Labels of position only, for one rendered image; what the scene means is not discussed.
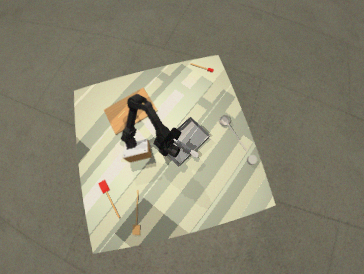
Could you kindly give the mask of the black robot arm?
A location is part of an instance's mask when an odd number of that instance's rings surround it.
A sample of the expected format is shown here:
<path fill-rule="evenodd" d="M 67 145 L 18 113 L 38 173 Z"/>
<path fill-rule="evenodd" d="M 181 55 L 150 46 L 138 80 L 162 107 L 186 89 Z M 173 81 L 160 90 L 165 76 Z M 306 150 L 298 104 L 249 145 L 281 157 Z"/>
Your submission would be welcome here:
<path fill-rule="evenodd" d="M 144 105 L 142 103 L 144 103 Z M 149 102 L 145 97 L 135 94 L 128 98 L 128 107 L 129 110 L 126 126 L 124 127 L 123 135 L 121 137 L 121 140 L 124 141 L 126 145 L 126 150 L 136 148 L 137 142 L 134 136 L 137 129 L 134 127 L 134 125 L 137 111 L 142 109 L 146 112 L 147 117 L 151 121 L 156 131 L 156 138 L 153 144 L 156 145 L 158 149 L 165 150 L 166 153 L 176 158 L 180 152 L 180 149 L 178 146 L 172 144 L 174 141 L 172 133 L 168 127 L 163 125 L 151 102 Z M 170 140 L 168 141 L 168 139 Z"/>

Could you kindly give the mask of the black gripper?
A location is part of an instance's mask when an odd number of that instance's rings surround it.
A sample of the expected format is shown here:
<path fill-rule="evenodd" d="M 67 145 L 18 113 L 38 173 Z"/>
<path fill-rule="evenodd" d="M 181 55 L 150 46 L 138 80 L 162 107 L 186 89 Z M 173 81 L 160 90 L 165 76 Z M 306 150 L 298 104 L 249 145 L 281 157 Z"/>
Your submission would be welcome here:
<path fill-rule="evenodd" d="M 171 133 L 172 133 L 172 137 L 176 140 L 178 140 L 178 138 L 180 137 L 180 135 L 182 134 L 178 129 L 176 128 L 172 128 L 171 130 Z M 162 154 L 163 156 L 167 156 L 168 153 L 166 153 L 165 150 L 158 150 L 160 154 Z"/>

